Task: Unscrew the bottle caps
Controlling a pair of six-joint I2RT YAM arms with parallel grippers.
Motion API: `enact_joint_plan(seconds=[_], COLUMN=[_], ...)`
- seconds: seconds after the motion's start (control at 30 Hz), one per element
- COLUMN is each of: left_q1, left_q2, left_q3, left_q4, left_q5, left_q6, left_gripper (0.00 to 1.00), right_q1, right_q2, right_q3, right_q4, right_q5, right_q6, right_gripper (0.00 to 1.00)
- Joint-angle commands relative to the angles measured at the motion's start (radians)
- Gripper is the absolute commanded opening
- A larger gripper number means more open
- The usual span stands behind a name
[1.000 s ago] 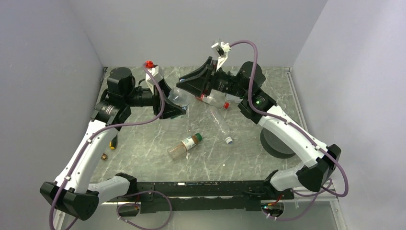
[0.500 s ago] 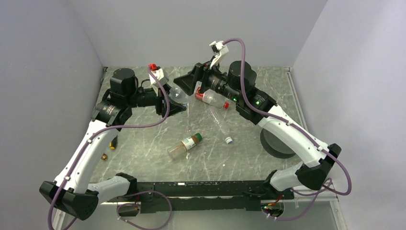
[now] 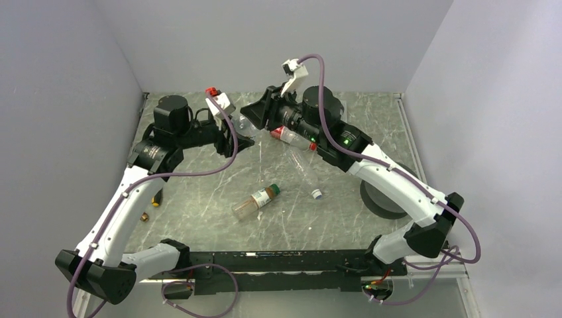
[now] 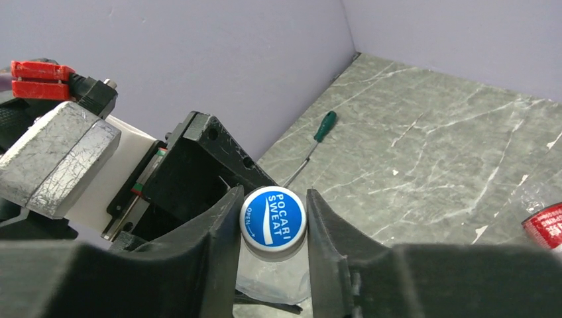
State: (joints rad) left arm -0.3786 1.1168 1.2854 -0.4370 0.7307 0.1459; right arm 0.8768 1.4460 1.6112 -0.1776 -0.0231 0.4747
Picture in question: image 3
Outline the blue label water bottle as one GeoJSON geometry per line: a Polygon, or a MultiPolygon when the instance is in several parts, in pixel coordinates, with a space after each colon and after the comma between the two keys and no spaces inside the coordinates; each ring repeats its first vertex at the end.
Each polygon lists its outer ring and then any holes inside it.
{"type": "Polygon", "coordinates": [[[235,126],[238,135],[255,138],[260,132],[245,116],[237,115],[232,118],[232,123],[235,126]]]}

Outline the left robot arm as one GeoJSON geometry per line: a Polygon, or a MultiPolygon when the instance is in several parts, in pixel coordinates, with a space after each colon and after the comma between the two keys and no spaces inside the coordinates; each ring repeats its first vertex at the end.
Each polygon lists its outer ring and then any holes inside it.
{"type": "Polygon", "coordinates": [[[185,97],[168,95],[154,108],[154,121],[127,159],[123,178],[102,216],[72,250],[62,250],[56,267],[69,280],[67,304],[75,289],[105,303],[117,305],[135,284],[161,272],[184,277],[192,264],[188,246],[172,239],[127,254],[125,247],[136,223],[164,184],[176,175],[184,150],[214,145],[218,154],[233,162],[237,153],[253,145],[237,136],[231,122],[235,110],[226,93],[207,91],[209,115],[196,119],[185,97]]]}

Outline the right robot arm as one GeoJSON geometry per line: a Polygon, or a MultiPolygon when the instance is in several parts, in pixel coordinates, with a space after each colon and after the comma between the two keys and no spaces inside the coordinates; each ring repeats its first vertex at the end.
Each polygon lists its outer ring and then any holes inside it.
{"type": "Polygon", "coordinates": [[[267,87],[258,101],[241,108],[241,114],[258,129],[286,127],[316,143],[316,152],[325,162],[370,184],[411,218],[401,229],[374,239],[365,257],[367,270],[381,275],[406,256],[438,257],[455,222],[450,210],[460,210],[463,198],[420,183],[366,133],[341,120],[343,105],[330,89],[324,88],[320,97],[317,86],[309,87],[302,102],[297,102],[295,93],[281,91],[281,87],[267,87]]]}

